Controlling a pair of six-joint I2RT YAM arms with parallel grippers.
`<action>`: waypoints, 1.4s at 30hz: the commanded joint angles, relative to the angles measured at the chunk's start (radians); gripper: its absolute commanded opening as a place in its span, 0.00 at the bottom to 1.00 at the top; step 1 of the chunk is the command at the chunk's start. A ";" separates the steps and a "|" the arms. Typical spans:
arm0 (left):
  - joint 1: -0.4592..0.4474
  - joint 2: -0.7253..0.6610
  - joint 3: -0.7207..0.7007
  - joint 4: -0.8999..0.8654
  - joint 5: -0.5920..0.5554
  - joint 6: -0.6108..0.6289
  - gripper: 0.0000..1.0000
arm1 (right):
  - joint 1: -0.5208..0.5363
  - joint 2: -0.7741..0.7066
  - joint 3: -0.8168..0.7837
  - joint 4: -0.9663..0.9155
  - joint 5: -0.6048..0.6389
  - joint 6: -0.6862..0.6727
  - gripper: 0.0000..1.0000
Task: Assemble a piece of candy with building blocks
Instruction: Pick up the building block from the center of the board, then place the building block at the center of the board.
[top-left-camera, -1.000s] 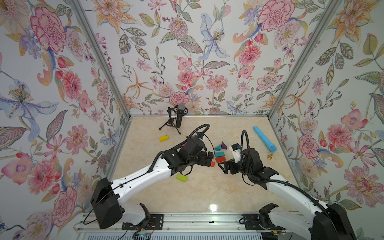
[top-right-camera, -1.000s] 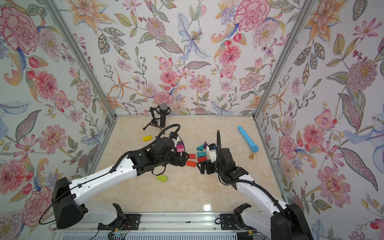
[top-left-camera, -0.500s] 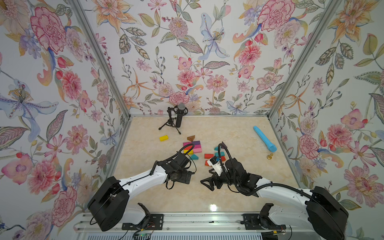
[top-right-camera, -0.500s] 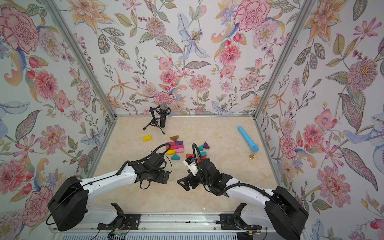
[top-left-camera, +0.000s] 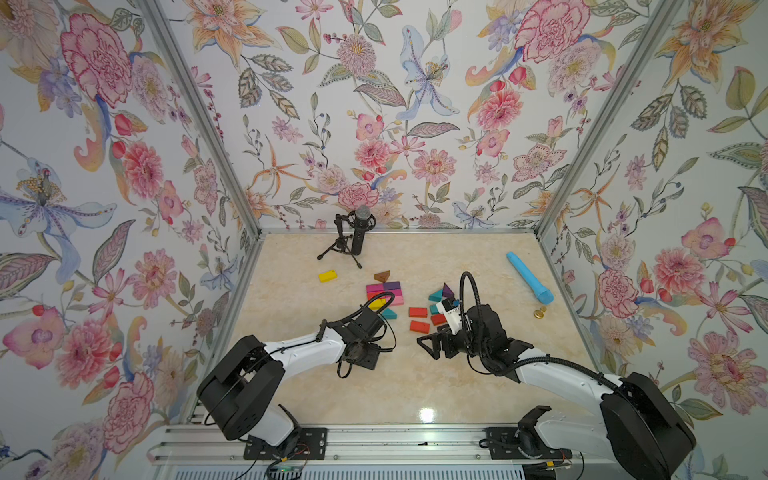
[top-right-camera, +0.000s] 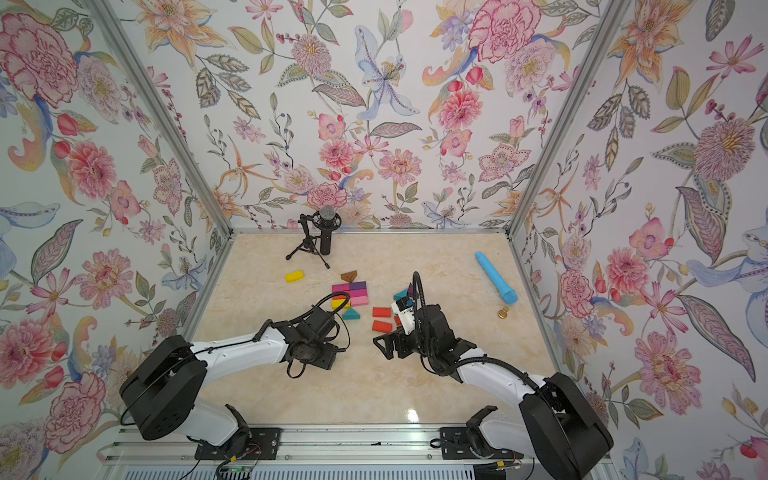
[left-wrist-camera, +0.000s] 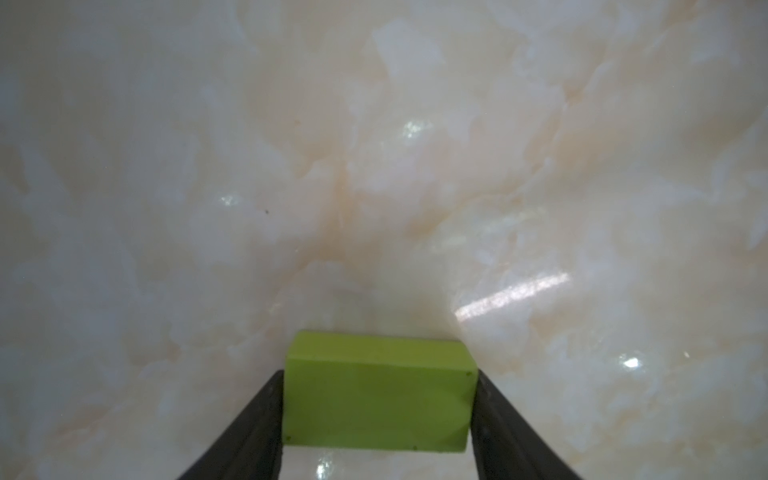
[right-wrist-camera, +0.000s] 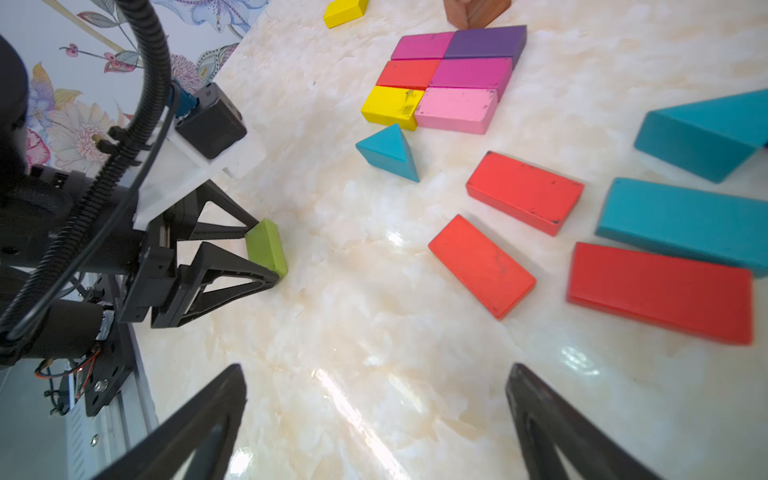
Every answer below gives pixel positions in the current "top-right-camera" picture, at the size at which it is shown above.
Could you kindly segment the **yellow block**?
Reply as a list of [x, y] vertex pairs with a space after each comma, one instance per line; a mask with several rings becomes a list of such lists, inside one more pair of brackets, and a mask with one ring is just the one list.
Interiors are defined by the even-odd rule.
[[349, 309], [351, 307], [350, 300], [347, 298], [333, 298], [331, 301], [331, 307], [333, 310]]
[[294, 283], [305, 278], [305, 274], [302, 270], [296, 270], [285, 275], [285, 281], [287, 283]]

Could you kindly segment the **pink rectangular block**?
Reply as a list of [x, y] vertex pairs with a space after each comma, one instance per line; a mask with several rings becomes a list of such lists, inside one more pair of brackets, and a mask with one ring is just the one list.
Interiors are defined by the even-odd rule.
[[350, 305], [352, 307], [355, 306], [365, 306], [369, 303], [367, 296], [359, 296], [359, 297], [352, 297], [350, 300]]

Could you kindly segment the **red block front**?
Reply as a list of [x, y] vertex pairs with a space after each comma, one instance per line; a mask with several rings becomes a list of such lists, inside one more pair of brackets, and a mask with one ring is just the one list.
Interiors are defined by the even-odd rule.
[[393, 325], [384, 321], [374, 321], [372, 324], [372, 330], [380, 333], [390, 333], [393, 330]]

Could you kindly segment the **brown triangle block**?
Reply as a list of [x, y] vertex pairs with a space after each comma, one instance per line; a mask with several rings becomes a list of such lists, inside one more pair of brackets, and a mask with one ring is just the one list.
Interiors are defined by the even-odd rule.
[[347, 283], [353, 283], [358, 276], [358, 272], [356, 270], [347, 271], [340, 275], [340, 278], [342, 281]]

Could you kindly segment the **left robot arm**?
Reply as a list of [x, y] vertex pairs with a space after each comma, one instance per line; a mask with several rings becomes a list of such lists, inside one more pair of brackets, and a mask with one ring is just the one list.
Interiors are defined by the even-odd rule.
[[340, 311], [315, 305], [294, 319], [267, 320], [254, 333], [218, 341], [170, 336], [120, 386], [123, 415], [147, 441], [180, 434], [215, 447], [246, 442], [250, 428], [237, 409], [211, 403], [200, 391], [264, 365], [329, 370], [345, 350], [333, 344], [345, 328]]

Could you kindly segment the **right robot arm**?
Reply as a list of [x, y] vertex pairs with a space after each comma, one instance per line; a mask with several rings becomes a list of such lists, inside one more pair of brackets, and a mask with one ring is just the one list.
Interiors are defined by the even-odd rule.
[[509, 406], [487, 405], [457, 433], [442, 432], [445, 456], [531, 457], [554, 479], [583, 479], [613, 449], [605, 422], [562, 373], [532, 375], [457, 337], [437, 304], [391, 306], [396, 329], [374, 338], [386, 359], [417, 355], [431, 374], [476, 387]]

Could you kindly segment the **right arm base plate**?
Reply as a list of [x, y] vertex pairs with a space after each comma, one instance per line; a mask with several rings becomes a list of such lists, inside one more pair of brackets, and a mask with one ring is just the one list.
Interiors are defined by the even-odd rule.
[[509, 449], [496, 449], [475, 430], [466, 426], [441, 427], [430, 447], [440, 451], [444, 460], [522, 460], [525, 456]]

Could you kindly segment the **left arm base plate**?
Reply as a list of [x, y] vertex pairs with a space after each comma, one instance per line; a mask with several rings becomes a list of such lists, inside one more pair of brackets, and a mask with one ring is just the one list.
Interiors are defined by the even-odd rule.
[[196, 448], [194, 459], [275, 460], [282, 433], [283, 430], [276, 427], [251, 427], [248, 434], [236, 432], [234, 438], [226, 441], [222, 446], [201, 442]]

